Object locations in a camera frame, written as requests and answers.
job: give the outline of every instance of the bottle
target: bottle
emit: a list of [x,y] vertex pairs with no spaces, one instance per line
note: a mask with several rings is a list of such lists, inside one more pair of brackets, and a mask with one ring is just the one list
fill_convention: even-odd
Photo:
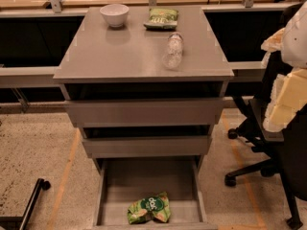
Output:
[[182,35],[179,32],[174,32],[168,38],[166,51],[162,58],[164,66],[169,70],[177,70],[182,60],[182,53]]

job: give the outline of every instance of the drawer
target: drawer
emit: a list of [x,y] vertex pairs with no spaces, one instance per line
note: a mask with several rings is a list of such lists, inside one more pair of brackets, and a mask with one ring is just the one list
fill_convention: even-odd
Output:
[[182,156],[207,154],[209,136],[158,136],[83,139],[90,158]]
[[[168,223],[129,225],[128,207],[136,200],[167,192]],[[207,223],[198,173],[190,157],[103,160],[93,229],[217,229]]]
[[221,98],[66,102],[75,127],[140,127],[217,124]]

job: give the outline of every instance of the office chair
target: office chair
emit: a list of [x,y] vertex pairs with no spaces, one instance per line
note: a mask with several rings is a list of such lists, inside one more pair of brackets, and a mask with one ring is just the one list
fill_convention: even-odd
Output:
[[[299,5],[288,8],[284,14],[289,16],[299,8]],[[286,16],[282,17],[285,24],[289,20]],[[291,70],[290,65],[282,62],[280,52],[272,53],[262,80],[262,88],[254,98],[248,104],[245,104],[242,97],[233,98],[247,118],[237,128],[228,131],[228,138],[245,137],[253,144],[253,152],[264,152],[269,158],[228,173],[224,183],[233,187],[236,185],[236,177],[247,173],[259,171],[265,177],[279,173],[292,215],[287,223],[291,229],[296,230],[303,223],[300,221],[295,197],[307,200],[307,104],[282,131],[267,132],[262,127],[266,107],[271,101],[273,81],[277,74],[287,75]]]

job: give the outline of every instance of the concrete floor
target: concrete floor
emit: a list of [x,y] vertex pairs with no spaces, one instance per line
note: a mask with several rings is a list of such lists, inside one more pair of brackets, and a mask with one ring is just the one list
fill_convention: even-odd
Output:
[[[243,140],[227,139],[226,131],[242,121],[237,109],[225,109],[214,128],[199,176],[208,221],[221,230],[289,229],[278,175],[256,173],[239,178],[235,188],[224,185],[226,173],[265,158],[252,153]],[[32,107],[26,114],[16,106],[0,108],[0,140],[0,216],[22,216],[41,177],[52,188],[40,194],[28,229],[91,228],[100,177],[60,106]],[[305,222],[301,230],[306,230],[307,203],[298,201],[298,206]]]

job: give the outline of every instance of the green chip bag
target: green chip bag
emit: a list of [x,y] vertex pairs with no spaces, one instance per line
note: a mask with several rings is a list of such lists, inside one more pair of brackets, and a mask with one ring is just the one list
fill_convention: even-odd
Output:
[[178,11],[173,9],[150,9],[150,19],[144,23],[147,29],[171,30],[177,26]]
[[170,215],[169,199],[166,192],[138,200],[128,208],[129,224],[144,223],[151,219],[166,223]]

